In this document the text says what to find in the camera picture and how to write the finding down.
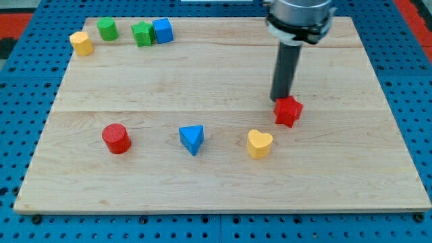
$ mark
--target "block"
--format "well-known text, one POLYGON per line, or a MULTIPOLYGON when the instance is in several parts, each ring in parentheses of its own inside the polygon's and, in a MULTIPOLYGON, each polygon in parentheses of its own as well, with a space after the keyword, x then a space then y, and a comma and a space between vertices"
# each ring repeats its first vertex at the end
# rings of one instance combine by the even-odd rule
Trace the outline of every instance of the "block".
POLYGON ((195 156, 204 141, 204 126, 188 126, 179 128, 180 142, 195 156))
POLYGON ((270 153, 273 136, 268 133, 260 133, 258 130, 251 130, 248 133, 247 149, 249 155, 254 159, 261 159, 270 153))
POLYGON ((152 24, 141 21, 130 27, 138 47, 151 46, 156 39, 155 29, 152 24))
POLYGON ((69 39, 77 55, 87 56, 93 52, 93 44, 87 32, 77 31, 69 36, 69 39))
POLYGON ((274 113, 276 115, 276 124, 285 124, 292 128, 294 122, 300 118, 303 110, 303 104, 296 101, 291 95, 284 99, 277 99, 274 113))
POLYGON ((102 131, 102 139, 113 154, 126 152, 132 144, 125 126, 111 124, 102 131))
POLYGON ((173 28, 167 18, 153 21, 153 28, 159 44, 174 41, 173 28))
POLYGON ((111 17, 104 17, 98 20, 97 29, 104 41, 114 41, 119 36, 115 21, 111 17))

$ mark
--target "green star-shaped block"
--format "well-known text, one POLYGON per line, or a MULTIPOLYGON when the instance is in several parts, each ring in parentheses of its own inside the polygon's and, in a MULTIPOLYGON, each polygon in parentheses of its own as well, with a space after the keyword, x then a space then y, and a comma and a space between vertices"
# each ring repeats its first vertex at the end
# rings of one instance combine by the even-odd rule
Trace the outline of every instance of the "green star-shaped block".
POLYGON ((151 46, 156 39, 155 29, 152 24, 141 21, 130 27, 138 47, 151 46))

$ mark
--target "red block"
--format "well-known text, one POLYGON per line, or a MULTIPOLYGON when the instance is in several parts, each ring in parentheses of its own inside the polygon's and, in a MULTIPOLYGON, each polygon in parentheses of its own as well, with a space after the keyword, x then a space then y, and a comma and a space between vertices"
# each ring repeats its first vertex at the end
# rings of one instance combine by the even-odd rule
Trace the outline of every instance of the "red block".
POLYGON ((108 125, 102 131, 102 139, 105 141, 111 153, 121 154, 126 152, 131 145, 128 131, 121 124, 108 125))
POLYGON ((303 104, 296 101, 291 95, 285 99, 277 99, 274 109, 276 124, 285 124, 289 128, 294 126, 294 122, 300 118, 303 104))

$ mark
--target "blue perforated table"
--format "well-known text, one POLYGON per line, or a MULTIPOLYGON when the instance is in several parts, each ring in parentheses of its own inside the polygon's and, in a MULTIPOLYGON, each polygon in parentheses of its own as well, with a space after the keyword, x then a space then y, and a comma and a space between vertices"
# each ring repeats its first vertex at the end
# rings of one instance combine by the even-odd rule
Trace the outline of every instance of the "blue perforated table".
MULTIPOLYGON (((429 196, 432 65, 391 1, 335 0, 351 16, 429 196)), ((44 0, 0 72, 0 241, 430 242, 431 213, 374 215, 21 216, 11 209, 87 17, 263 16, 244 5, 176 0, 44 0)))

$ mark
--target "yellow heart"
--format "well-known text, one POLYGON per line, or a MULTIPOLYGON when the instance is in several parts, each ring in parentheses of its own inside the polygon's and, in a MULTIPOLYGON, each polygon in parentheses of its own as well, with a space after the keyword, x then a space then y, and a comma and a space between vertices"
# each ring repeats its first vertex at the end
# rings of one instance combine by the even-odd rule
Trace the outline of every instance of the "yellow heart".
POLYGON ((251 130, 248 134, 248 153, 254 159, 261 159, 269 154, 273 136, 268 133, 260 133, 258 130, 251 130))

